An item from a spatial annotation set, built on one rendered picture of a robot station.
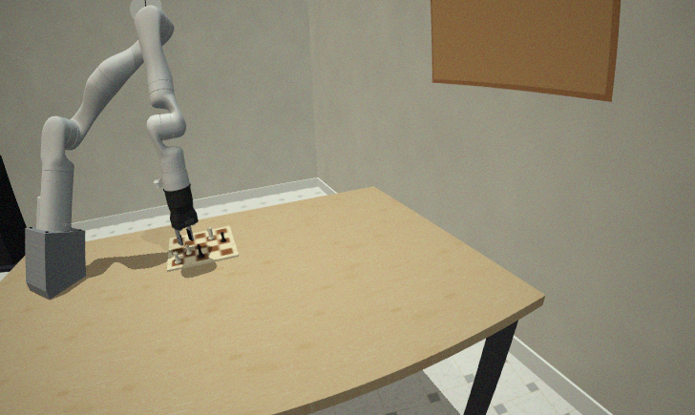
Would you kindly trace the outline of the brown and cream chessboard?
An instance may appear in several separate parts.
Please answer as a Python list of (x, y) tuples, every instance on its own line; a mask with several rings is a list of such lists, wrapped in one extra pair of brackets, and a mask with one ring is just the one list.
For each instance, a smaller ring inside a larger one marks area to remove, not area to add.
[[(167, 272), (239, 256), (230, 226), (212, 229), (212, 231), (215, 238), (211, 240), (208, 239), (209, 235), (207, 231), (194, 233), (193, 241), (188, 238), (188, 235), (181, 236), (184, 244), (183, 246), (178, 245), (177, 237), (170, 238)], [(221, 242), (221, 232), (224, 232), (226, 242)], [(192, 252), (191, 255), (186, 255), (186, 244), (189, 245), (189, 249)], [(198, 258), (198, 244), (204, 254), (204, 258), (202, 259)], [(174, 251), (179, 253), (179, 259), (181, 260), (179, 264), (175, 264)]]

